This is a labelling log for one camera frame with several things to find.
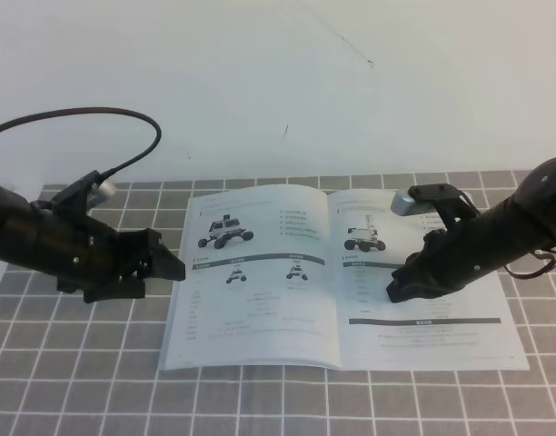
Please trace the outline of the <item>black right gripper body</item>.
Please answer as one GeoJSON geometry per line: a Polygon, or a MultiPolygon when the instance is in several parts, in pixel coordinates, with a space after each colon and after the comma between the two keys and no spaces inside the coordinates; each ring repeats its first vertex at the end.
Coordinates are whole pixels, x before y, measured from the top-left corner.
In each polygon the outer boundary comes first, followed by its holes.
{"type": "Polygon", "coordinates": [[[447,295],[500,267],[493,229],[478,217],[429,237],[408,265],[407,285],[423,295],[447,295]]]}

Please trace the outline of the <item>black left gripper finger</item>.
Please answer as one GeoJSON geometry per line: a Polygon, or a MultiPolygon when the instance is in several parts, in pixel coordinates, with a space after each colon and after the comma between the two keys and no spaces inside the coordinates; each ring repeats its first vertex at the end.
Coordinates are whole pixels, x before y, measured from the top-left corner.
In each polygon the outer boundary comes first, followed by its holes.
{"type": "Polygon", "coordinates": [[[106,292],[106,300],[143,299],[145,297],[145,282],[136,276],[119,277],[111,283],[106,292]]]}
{"type": "Polygon", "coordinates": [[[158,244],[144,259],[144,277],[184,281],[185,264],[164,245],[158,244]]]}

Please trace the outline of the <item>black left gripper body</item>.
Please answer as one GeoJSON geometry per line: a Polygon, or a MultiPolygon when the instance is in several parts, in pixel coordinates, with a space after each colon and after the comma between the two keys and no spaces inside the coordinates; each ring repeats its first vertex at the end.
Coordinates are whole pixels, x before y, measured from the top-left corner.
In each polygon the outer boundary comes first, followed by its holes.
{"type": "Polygon", "coordinates": [[[144,259],[162,244],[162,235],[149,228],[119,232],[90,217],[62,216],[45,211],[45,274],[56,278],[56,290],[80,291],[84,302],[105,299],[108,286],[119,277],[145,280],[144,259]]]}

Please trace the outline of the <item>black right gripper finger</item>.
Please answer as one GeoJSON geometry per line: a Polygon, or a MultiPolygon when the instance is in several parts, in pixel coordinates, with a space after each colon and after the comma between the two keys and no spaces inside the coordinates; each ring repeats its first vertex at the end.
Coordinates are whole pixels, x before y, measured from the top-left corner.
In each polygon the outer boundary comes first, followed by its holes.
{"type": "Polygon", "coordinates": [[[437,299],[442,296],[442,288],[417,265],[404,265],[392,273],[392,282],[386,291],[393,303],[407,302],[415,299],[437,299]]]}

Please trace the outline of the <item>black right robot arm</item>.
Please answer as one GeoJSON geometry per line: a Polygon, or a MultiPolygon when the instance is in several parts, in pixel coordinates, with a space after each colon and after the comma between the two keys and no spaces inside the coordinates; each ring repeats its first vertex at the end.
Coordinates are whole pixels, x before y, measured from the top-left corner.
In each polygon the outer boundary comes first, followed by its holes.
{"type": "Polygon", "coordinates": [[[542,275],[556,265],[556,157],[532,170],[516,191],[481,213],[463,191],[448,183],[414,185],[398,192],[400,216],[436,212],[443,228],[423,237],[423,247],[392,273],[386,291],[394,303],[436,299],[527,254],[543,252],[542,275]]]}

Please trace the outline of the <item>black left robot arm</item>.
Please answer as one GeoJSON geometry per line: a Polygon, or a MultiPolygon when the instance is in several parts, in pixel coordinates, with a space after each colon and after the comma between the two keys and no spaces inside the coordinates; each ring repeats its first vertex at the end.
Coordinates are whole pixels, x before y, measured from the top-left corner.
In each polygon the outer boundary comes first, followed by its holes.
{"type": "Polygon", "coordinates": [[[108,197],[103,184],[92,172],[34,202],[0,185],[0,261],[54,276],[59,292],[86,303],[143,299],[146,279],[183,281],[185,265],[159,232],[119,232],[89,216],[108,197]]]}

